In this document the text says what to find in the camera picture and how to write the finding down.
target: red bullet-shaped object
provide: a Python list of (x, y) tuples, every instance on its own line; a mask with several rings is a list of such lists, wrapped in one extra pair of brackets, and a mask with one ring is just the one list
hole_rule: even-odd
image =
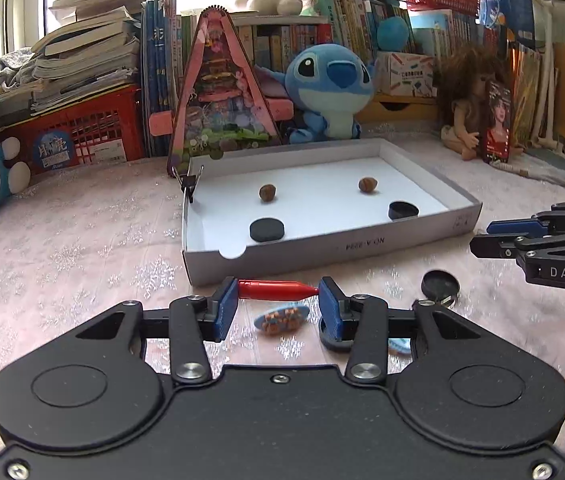
[(315, 286), (300, 282), (238, 280), (238, 297), (242, 300), (300, 301), (317, 294)]

